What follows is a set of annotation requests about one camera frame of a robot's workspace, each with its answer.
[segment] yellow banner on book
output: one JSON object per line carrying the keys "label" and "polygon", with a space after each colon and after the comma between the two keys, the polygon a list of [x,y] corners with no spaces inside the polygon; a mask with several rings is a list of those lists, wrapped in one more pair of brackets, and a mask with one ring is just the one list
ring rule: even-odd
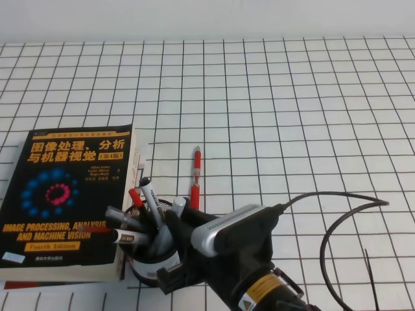
{"label": "yellow banner on book", "polygon": [[97,137],[120,137],[128,136],[130,132],[117,133],[116,131],[104,132],[71,132],[71,133],[49,133],[43,136],[33,136],[33,140],[38,139],[58,139],[58,138],[97,138]]}
{"label": "yellow banner on book", "polygon": [[80,241],[26,243],[25,252],[27,251],[77,251],[79,247],[80,247]]}

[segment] yellow label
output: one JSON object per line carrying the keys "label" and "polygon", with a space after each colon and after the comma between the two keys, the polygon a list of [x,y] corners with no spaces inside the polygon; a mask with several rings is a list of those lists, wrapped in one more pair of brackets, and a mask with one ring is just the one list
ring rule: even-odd
{"label": "yellow label", "polygon": [[106,132],[72,132],[72,133],[49,133],[43,136],[33,136],[33,140],[37,139],[57,139],[57,138],[97,138],[97,137],[120,137],[128,136],[130,132],[117,133],[115,131]]}
{"label": "yellow label", "polygon": [[26,243],[25,251],[77,251],[80,241]]}
{"label": "yellow label", "polygon": [[124,152],[103,152],[98,155],[98,160],[122,160]]}
{"label": "yellow label", "polygon": [[280,285],[282,285],[282,283],[276,275],[267,274],[256,281],[254,285],[249,287],[246,293],[252,298],[253,301],[258,303],[267,293]]}

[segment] book title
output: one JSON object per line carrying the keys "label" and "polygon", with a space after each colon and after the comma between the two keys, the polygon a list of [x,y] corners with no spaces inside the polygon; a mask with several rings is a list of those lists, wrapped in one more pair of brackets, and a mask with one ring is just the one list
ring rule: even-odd
{"label": "book title", "polygon": [[33,224],[5,224],[4,233],[17,233],[17,242],[26,242],[25,252],[28,251],[70,251],[78,250],[79,240],[91,238],[90,232],[81,232],[77,229],[82,226],[106,227],[105,220],[96,222],[69,222],[33,223]]}
{"label": "book title", "polygon": [[85,141],[49,141],[32,143],[28,162],[79,162],[79,161],[107,161],[122,160],[125,145],[124,139],[108,139],[99,143],[98,150],[91,150]]}

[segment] black cup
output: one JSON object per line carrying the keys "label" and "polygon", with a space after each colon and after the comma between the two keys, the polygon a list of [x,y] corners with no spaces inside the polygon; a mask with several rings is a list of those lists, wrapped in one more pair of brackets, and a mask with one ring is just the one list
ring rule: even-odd
{"label": "black cup", "polygon": [[[160,203],[164,211],[171,208],[171,203],[166,200],[160,200]],[[126,212],[140,219],[139,211],[134,206],[131,206]],[[157,287],[157,270],[162,268],[171,269],[180,263],[177,250],[174,247],[161,256],[151,258],[145,250],[141,252],[138,248],[133,251],[133,247],[128,244],[119,244],[119,246],[127,255],[127,260],[137,279],[151,287]]]}

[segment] book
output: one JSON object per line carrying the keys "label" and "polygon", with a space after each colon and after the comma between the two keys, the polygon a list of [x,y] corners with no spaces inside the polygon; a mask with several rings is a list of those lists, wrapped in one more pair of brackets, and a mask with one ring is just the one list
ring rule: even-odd
{"label": "book", "polygon": [[111,236],[77,228],[119,227],[104,214],[131,206],[138,158],[132,125],[30,131],[0,209],[0,279],[119,279]]}

